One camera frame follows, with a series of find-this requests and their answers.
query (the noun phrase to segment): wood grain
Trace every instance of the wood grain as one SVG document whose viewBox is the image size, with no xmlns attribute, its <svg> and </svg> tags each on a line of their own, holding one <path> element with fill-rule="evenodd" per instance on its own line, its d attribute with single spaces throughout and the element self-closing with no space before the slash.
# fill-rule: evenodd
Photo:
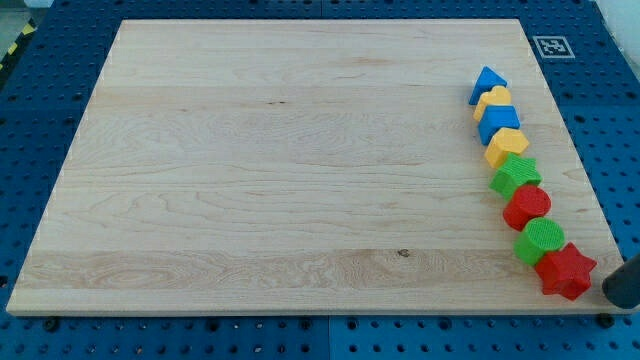
<svg viewBox="0 0 640 360">
<path fill-rule="evenodd" d="M 550 217 L 599 261 L 575 302 L 541 294 L 488 189 L 466 104 L 487 64 Z M 617 312 L 620 264 L 515 20 L 124 21 L 7 309 Z"/>
</svg>

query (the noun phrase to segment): yellow and black tape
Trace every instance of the yellow and black tape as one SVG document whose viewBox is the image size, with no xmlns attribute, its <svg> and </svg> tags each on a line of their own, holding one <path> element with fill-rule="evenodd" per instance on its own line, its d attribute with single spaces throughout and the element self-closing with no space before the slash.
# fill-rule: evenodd
<svg viewBox="0 0 640 360">
<path fill-rule="evenodd" d="M 36 29 L 36 24 L 33 19 L 29 20 L 24 28 L 22 28 L 16 41 L 7 49 L 7 53 L 2 58 L 2 61 L 0 61 L 0 90 L 2 90 L 6 84 L 11 72 L 18 64 L 18 60 L 22 57 L 22 54 L 24 54 L 31 39 L 33 39 Z"/>
</svg>

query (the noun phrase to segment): blue pegboard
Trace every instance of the blue pegboard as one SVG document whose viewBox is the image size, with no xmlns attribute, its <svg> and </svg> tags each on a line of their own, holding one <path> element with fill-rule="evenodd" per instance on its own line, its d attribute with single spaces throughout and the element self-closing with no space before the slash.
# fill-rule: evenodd
<svg viewBox="0 0 640 360">
<path fill-rule="evenodd" d="M 56 0 L 0 93 L 0 304 L 6 306 L 122 19 L 517 18 L 623 256 L 640 252 L 640 84 L 585 0 Z M 534 36 L 573 57 L 543 57 Z M 15 319 L 0 359 L 640 358 L 640 317 Z"/>
</svg>

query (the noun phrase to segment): red star-shaped block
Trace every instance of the red star-shaped block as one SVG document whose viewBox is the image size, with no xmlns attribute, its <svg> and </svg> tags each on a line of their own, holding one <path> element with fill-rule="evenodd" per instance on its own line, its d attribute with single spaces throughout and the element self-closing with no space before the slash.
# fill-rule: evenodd
<svg viewBox="0 0 640 360">
<path fill-rule="evenodd" d="M 573 243 L 560 251 L 550 251 L 536 264 L 542 279 L 542 293 L 560 294 L 575 300 L 591 287 L 589 273 L 598 263 L 580 253 Z"/>
</svg>

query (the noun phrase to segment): green star-shaped block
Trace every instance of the green star-shaped block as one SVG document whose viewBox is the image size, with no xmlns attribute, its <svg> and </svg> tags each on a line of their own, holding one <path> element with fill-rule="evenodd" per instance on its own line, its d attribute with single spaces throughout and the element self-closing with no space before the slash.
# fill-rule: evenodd
<svg viewBox="0 0 640 360">
<path fill-rule="evenodd" d="M 536 159 L 521 158 L 514 153 L 509 153 L 507 161 L 496 171 L 489 188 L 509 201 L 520 186 L 538 185 L 540 182 L 542 182 L 542 176 L 536 170 Z"/>
</svg>

